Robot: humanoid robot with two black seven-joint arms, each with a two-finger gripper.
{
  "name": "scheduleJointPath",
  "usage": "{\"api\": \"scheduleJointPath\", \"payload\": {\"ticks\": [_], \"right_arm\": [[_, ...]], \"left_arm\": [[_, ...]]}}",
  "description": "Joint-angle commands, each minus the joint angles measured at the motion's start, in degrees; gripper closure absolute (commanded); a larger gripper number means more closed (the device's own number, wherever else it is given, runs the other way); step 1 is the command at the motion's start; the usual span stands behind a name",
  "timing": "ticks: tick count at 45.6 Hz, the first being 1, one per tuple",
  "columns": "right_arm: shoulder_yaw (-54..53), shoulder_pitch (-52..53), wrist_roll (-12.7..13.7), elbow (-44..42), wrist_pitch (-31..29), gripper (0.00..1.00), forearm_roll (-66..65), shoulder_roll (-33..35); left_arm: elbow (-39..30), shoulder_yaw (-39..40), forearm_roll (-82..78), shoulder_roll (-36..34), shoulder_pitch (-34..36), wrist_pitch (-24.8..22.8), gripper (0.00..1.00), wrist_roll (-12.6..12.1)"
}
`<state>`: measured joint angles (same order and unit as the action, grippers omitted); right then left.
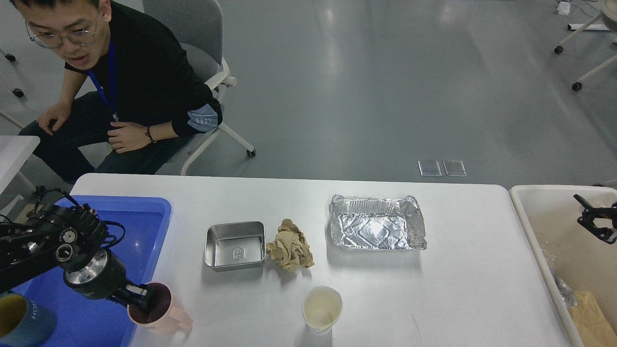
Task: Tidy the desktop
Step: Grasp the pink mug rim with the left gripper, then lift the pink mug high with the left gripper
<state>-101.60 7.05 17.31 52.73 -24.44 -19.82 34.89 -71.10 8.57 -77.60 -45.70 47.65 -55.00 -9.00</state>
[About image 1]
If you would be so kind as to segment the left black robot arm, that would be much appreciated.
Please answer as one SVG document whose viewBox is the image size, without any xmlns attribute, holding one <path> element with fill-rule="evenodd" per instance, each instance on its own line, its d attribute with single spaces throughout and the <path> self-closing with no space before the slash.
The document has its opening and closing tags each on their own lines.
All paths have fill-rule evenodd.
<svg viewBox="0 0 617 347">
<path fill-rule="evenodd" d="M 1 223 L 1 292 L 60 267 L 63 281 L 90 300 L 105 299 L 122 306 L 148 311 L 156 298 L 153 285 L 137 285 L 126 276 L 125 264 L 112 252 L 123 236 L 110 233 L 111 226 L 125 227 L 102 220 L 89 204 L 77 202 L 62 189 L 67 207 L 42 203 L 48 193 L 38 187 L 35 207 L 24 223 Z"/>
</svg>

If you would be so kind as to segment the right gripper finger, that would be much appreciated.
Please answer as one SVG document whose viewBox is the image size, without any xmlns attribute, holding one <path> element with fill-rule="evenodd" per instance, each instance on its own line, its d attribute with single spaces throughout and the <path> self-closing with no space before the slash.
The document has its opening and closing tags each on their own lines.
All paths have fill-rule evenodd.
<svg viewBox="0 0 617 347">
<path fill-rule="evenodd" d="M 597 239 L 614 244 L 617 240 L 617 202 L 610 207 L 593 207 L 581 195 L 573 195 L 583 207 L 580 217 L 577 218 L 578 224 L 592 233 Z M 600 227 L 595 224 L 596 219 L 606 219 L 611 221 L 611 227 Z"/>
</svg>

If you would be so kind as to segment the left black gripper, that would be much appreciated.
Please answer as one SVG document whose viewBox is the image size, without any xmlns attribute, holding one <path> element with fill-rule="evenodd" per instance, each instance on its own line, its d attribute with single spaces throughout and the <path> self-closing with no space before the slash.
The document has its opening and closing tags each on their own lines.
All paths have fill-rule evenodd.
<svg viewBox="0 0 617 347">
<path fill-rule="evenodd" d="M 98 250 L 90 263 L 75 272 L 65 271 L 64 283 L 90 300 L 107 299 L 122 306 L 149 311 L 154 303 L 155 287 L 135 285 L 126 278 L 126 266 L 111 250 Z"/>
</svg>

